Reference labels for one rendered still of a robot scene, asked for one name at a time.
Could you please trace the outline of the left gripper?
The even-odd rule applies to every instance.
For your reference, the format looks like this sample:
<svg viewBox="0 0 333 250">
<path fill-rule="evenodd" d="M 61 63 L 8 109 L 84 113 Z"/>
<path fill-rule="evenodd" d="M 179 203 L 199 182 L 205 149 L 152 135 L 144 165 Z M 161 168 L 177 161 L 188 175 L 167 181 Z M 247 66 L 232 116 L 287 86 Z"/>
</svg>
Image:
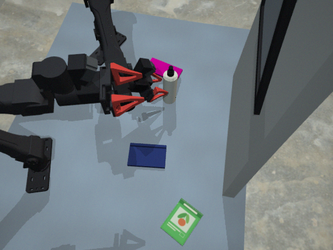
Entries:
<svg viewBox="0 0 333 250">
<path fill-rule="evenodd" d="M 151 76 L 153 76 L 153 77 L 155 77 L 157 79 L 152 80 Z M 143 92 L 143 91 L 132 91 L 133 85 L 134 85 L 134 81 L 132 81 L 131 92 L 137 92 L 137 93 L 139 93 L 141 97 L 144 97 L 145 101 L 147 100 L 147 102 L 152 102 L 152 101 L 156 100 L 157 98 L 165 96 L 165 95 L 168 94 L 167 91 L 165 91 L 165 90 L 163 90 L 161 88 L 158 88 L 158 87 L 155 87 L 154 90 L 151 89 L 151 85 L 153 83 L 155 83 L 155 82 L 161 82 L 162 81 L 161 77 L 159 77 L 158 75 L 156 75 L 155 73 L 153 73 L 150 76 L 148 76 L 146 79 L 148 81 L 149 86 L 148 86 L 148 88 L 146 89 L 145 92 Z M 162 93 L 162 94 L 158 95 L 158 93 Z"/>
</svg>

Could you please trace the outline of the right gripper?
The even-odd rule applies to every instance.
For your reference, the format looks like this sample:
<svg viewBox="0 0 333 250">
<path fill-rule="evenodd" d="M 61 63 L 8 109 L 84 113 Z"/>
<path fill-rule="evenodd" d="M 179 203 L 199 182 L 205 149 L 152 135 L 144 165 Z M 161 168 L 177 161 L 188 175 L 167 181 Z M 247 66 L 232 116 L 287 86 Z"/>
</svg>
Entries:
<svg viewBox="0 0 333 250">
<path fill-rule="evenodd" d="M 119 72 L 131 74 L 131 77 L 120 77 Z M 132 107 L 143 103 L 144 97 L 139 96 L 128 96 L 128 95 L 116 95 L 112 90 L 112 80 L 115 85 L 125 84 L 131 81 L 141 79 L 142 73 L 129 70 L 115 63 L 108 63 L 108 69 L 106 67 L 100 67 L 100 90 L 99 100 L 105 115 L 110 114 L 112 111 L 113 117 L 119 117 Z M 124 106 L 120 106 L 120 103 L 135 101 Z M 100 103 L 94 102 L 94 103 Z"/>
</svg>

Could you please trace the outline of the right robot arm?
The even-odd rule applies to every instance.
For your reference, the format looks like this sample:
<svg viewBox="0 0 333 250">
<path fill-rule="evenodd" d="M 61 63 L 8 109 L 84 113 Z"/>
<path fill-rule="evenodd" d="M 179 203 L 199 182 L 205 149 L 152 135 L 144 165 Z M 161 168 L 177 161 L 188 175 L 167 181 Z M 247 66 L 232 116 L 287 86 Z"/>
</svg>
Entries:
<svg viewBox="0 0 333 250">
<path fill-rule="evenodd" d="M 97 68 L 98 60 L 86 54 L 68 55 L 68 66 L 56 56 L 33 62 L 31 78 L 0 85 L 0 114 L 24 117 L 54 113 L 54 100 L 59 106 L 80 105 L 78 98 L 81 104 L 100 102 Z M 49 189 L 52 144 L 50 137 L 0 130 L 0 152 L 28 168 L 27 193 Z"/>
</svg>

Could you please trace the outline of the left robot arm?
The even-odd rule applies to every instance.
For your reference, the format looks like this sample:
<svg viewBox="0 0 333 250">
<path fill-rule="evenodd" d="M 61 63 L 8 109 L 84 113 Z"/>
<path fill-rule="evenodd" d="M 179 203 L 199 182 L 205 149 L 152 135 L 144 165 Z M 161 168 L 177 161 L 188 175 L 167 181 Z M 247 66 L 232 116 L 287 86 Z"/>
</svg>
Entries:
<svg viewBox="0 0 333 250">
<path fill-rule="evenodd" d="M 97 59 L 99 66 L 105 63 L 106 69 L 108 69 L 108 63 L 115 63 L 127 69 L 142 73 L 143 80 L 135 80 L 132 91 L 145 92 L 149 86 L 146 77 L 156 72 L 155 65 L 152 61 L 146 58 L 139 58 L 134 69 L 132 68 L 131 63 L 126 63 L 126 58 L 120 49 L 120 46 L 126 40 L 126 36 L 116 31 L 111 17 L 110 5 L 114 3 L 114 0 L 84 0 L 84 3 L 86 8 L 90 7 L 90 10 L 95 17 L 96 22 L 94 20 L 94 33 L 96 40 L 100 43 L 100 46 L 90 55 L 90 57 Z M 132 82 L 116 86 L 113 81 L 114 80 L 112 80 L 112 87 L 114 87 L 113 89 L 116 95 L 132 96 Z"/>
</svg>

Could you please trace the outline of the green seed packet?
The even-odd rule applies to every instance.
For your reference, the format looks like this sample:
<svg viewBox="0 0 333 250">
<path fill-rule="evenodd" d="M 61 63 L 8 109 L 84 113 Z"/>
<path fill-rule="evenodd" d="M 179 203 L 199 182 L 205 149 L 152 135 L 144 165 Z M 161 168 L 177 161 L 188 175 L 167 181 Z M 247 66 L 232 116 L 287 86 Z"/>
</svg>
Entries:
<svg viewBox="0 0 333 250">
<path fill-rule="evenodd" d="M 201 212 L 181 198 L 161 229 L 183 246 L 202 216 Z"/>
</svg>

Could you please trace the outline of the magenta flat rectangular slab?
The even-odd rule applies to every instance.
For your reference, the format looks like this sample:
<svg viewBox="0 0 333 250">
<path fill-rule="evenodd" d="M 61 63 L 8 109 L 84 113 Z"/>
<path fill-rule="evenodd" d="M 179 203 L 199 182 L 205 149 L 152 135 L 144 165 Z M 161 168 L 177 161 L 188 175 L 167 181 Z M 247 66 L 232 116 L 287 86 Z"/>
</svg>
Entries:
<svg viewBox="0 0 333 250">
<path fill-rule="evenodd" d="M 169 66 L 172 66 L 170 64 L 167 64 L 167 63 L 165 63 L 163 61 L 160 61 L 158 59 L 155 59 L 153 57 L 150 61 L 152 61 L 155 65 L 155 68 L 156 68 L 155 74 L 158 75 L 158 76 L 161 76 L 161 77 L 163 77 L 164 72 L 169 69 Z M 173 70 L 177 72 L 178 78 L 179 78 L 180 74 L 183 71 L 182 69 L 180 69 L 178 67 L 175 67 L 175 66 L 173 66 Z"/>
</svg>

